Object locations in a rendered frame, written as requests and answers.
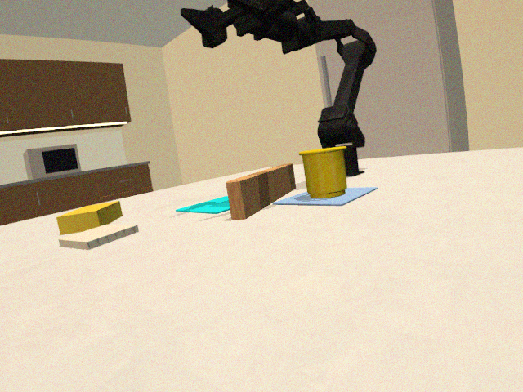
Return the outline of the yellow cup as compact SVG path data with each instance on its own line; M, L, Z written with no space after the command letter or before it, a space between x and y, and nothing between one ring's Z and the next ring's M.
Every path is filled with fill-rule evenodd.
M307 193L311 198L332 198L345 194L346 146L299 152L302 155Z

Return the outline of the yellow rectangular block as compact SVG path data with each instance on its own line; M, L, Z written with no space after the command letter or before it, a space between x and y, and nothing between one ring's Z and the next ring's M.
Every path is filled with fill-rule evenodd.
M98 203L81 207L75 211L58 216L60 235L80 233L108 225L123 216L120 202Z

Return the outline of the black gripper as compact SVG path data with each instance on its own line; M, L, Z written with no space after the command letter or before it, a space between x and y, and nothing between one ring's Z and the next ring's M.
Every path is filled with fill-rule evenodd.
M220 46L227 39L227 27L233 25L237 36L247 33L255 41L274 37L281 28L283 13L289 9L289 0L227 0L234 6L226 11L211 5L206 10L181 9L181 16L202 34L207 48Z

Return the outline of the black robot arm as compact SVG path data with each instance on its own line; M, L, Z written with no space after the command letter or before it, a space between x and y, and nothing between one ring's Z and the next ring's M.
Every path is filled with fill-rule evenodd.
M343 145L346 146L343 150L346 176L363 174L365 171L359 171L358 168L356 148L364 147L365 138L357 126L358 122L353 112L363 72L372 64L377 52L375 43L369 33L358 28L351 19L322 21L306 0L289 1L288 11L281 14L279 32L269 39L281 42L284 55L324 40L335 39L337 52L342 57L345 67L333 106L321 110L318 137L322 149L351 142L352 145ZM302 13L305 16L297 19L296 16ZM343 45L341 39L349 36L358 41Z

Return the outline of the brown rectangular wooden block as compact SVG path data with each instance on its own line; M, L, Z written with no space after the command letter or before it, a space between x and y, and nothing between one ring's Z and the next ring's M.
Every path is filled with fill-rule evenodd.
M296 189L293 163L226 182L231 220L246 220Z

